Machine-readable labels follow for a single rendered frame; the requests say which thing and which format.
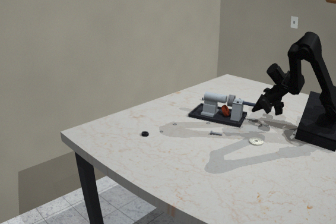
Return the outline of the white flat washer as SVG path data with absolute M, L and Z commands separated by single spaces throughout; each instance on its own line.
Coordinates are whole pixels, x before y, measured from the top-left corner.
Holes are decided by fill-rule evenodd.
M 264 141 L 262 139 L 257 138 L 257 137 L 250 138 L 249 142 L 254 146 L 261 146 L 264 143 Z

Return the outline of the red-brown ring spacer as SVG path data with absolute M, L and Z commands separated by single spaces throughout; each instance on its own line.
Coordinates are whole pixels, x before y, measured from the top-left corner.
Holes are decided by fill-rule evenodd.
M 229 116 L 230 115 L 229 109 L 226 105 L 223 105 L 221 107 L 221 109 L 222 109 L 222 112 L 223 112 L 224 116 Z

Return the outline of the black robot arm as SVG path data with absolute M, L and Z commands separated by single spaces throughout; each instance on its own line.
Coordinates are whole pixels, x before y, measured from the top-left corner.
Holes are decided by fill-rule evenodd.
M 284 96 L 288 92 L 293 95 L 300 93 L 305 83 L 302 75 L 301 60 L 304 59 L 310 62 L 322 89 L 319 99 L 326 111 L 325 121 L 336 124 L 336 87 L 333 85 L 324 63 L 319 36 L 314 32 L 306 32 L 302 38 L 291 45 L 287 55 L 290 66 L 290 70 L 287 73 L 284 73 L 276 63 L 267 69 L 267 74 L 277 84 L 281 94 Z M 272 103 L 275 115 L 283 114 L 282 108 L 284 104 L 281 100 L 279 99 Z

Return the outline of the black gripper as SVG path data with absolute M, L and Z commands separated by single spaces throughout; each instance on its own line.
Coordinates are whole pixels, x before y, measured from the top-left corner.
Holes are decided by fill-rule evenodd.
M 277 100 L 281 100 L 283 95 L 279 91 L 277 85 L 274 85 L 273 88 L 266 88 L 264 90 L 266 92 L 264 95 L 261 94 L 260 98 L 256 102 L 256 105 L 253 107 L 252 112 L 256 112 L 258 110 L 264 109 L 264 111 L 268 114 L 271 112 L 273 102 Z

